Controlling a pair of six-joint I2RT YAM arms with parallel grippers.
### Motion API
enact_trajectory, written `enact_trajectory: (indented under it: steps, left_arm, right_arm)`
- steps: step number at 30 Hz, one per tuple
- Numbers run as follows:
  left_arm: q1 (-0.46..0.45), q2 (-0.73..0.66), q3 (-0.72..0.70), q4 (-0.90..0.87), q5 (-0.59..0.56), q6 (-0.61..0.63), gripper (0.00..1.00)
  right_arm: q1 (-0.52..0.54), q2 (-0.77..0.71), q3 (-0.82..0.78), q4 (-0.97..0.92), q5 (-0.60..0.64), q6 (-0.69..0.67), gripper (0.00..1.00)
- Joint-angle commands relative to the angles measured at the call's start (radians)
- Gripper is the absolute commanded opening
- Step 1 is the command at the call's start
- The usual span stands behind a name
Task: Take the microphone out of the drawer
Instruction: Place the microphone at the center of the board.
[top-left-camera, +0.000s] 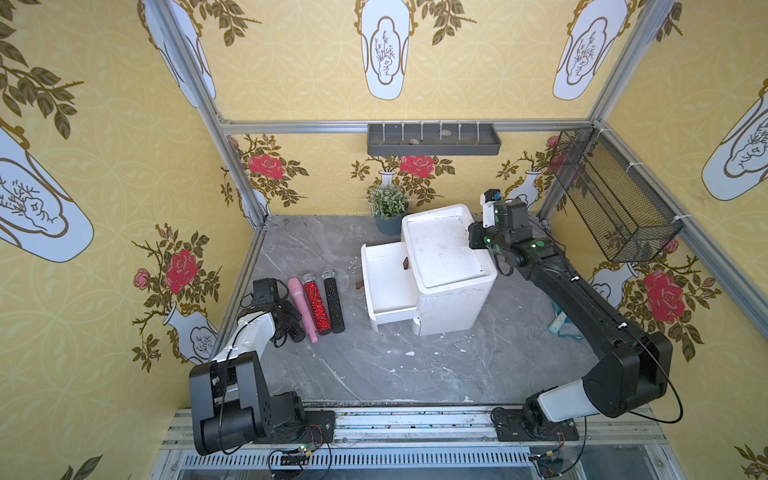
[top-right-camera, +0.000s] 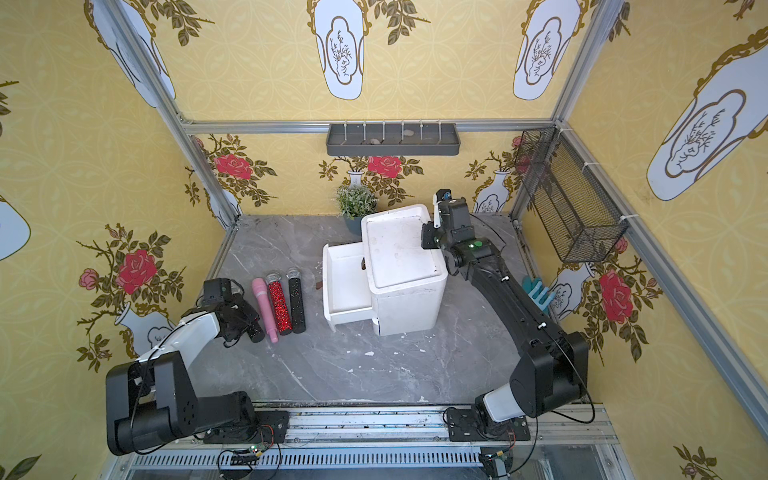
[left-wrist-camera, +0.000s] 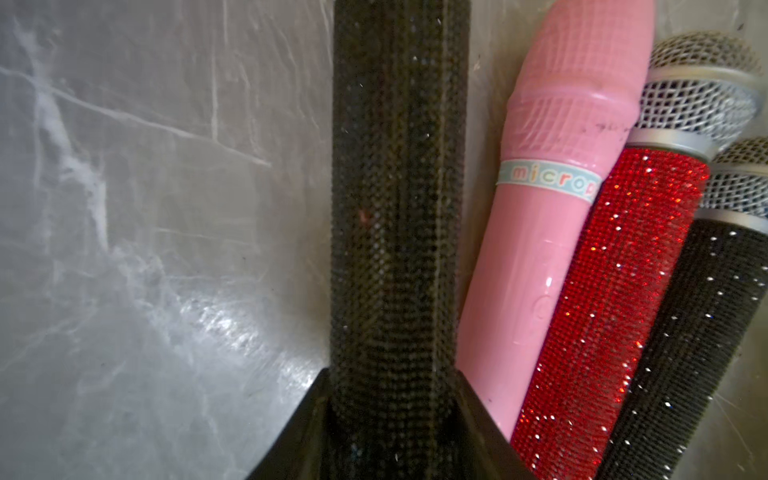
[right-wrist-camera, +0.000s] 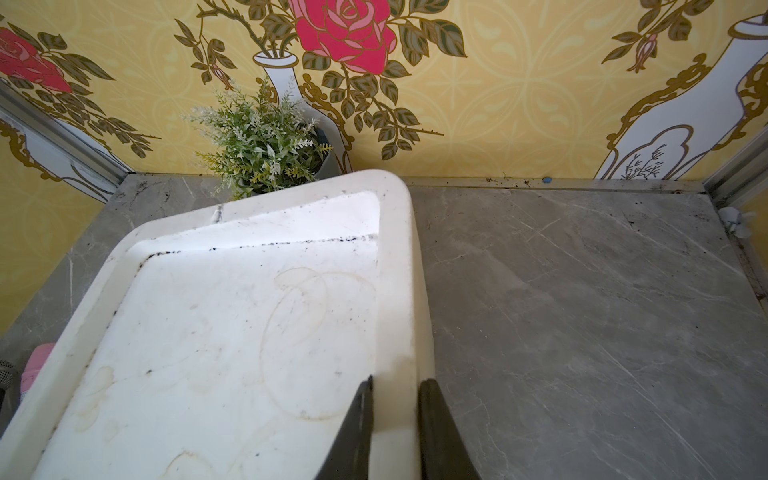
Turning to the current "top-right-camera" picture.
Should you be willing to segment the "pink microphone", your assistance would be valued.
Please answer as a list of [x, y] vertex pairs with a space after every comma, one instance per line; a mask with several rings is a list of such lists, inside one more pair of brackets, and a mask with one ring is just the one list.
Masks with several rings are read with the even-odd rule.
[[269, 297], [267, 283], [263, 278], [255, 278], [251, 283], [254, 297], [258, 303], [261, 317], [264, 321], [265, 332], [273, 344], [279, 341], [279, 333]]

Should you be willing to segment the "red glitter microphone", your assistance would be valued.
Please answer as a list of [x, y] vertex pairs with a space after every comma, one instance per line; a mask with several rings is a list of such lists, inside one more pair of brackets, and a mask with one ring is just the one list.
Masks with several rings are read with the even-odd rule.
[[269, 273], [266, 283], [277, 330], [281, 336], [288, 335], [293, 331], [293, 324], [282, 288], [281, 275], [278, 272]]

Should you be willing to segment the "black glitter microphone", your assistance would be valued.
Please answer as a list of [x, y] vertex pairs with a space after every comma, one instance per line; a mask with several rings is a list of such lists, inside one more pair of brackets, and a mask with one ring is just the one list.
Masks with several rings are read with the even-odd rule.
[[292, 331], [296, 334], [306, 331], [306, 318], [303, 304], [301, 273], [292, 267], [287, 271], [288, 290], [291, 309]]

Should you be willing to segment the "white drawer cabinet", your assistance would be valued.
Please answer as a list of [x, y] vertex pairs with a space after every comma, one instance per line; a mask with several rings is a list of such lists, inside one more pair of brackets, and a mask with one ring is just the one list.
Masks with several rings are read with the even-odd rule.
[[442, 254], [421, 246], [430, 220], [423, 204], [363, 218], [362, 239], [374, 322], [381, 336], [433, 328], [448, 273]]

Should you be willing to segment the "white drawer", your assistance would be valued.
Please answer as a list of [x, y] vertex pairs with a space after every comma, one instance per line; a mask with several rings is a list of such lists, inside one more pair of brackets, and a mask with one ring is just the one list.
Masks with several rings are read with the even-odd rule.
[[323, 247], [323, 311], [332, 331], [338, 325], [374, 317], [363, 243]]

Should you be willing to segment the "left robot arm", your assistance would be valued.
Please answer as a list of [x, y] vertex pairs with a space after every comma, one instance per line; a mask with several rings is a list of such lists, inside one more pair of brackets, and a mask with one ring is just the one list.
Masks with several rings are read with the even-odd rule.
[[148, 454], [175, 440], [203, 434], [210, 441], [244, 441], [258, 429], [258, 415], [244, 391], [200, 397], [188, 368], [212, 341], [226, 347], [246, 335], [265, 338], [243, 286], [215, 278], [169, 333], [137, 360], [106, 377], [107, 446], [114, 455]]

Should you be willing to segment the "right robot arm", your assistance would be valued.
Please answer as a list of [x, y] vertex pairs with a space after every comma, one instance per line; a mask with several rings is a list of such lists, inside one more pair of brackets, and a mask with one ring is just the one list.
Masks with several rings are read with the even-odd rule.
[[440, 251], [448, 274], [463, 277], [482, 294], [519, 355], [508, 382], [476, 398], [481, 427], [556, 413], [588, 397], [589, 348], [583, 336], [552, 321], [512, 277], [501, 250], [475, 235], [465, 199], [440, 189], [433, 206], [434, 218], [422, 225], [422, 248]]

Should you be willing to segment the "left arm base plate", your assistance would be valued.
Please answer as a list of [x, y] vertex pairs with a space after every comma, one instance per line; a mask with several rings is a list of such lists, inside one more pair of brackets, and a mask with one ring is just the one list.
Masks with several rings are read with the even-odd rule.
[[257, 411], [252, 420], [215, 427], [200, 433], [199, 437], [206, 444], [280, 444], [285, 441], [289, 419], [287, 410]]

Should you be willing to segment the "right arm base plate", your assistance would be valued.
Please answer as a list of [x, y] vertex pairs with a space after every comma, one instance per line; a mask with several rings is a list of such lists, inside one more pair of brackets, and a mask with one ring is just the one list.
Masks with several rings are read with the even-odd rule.
[[524, 417], [494, 422], [474, 408], [448, 407], [442, 413], [451, 442], [528, 441], [531, 433]]

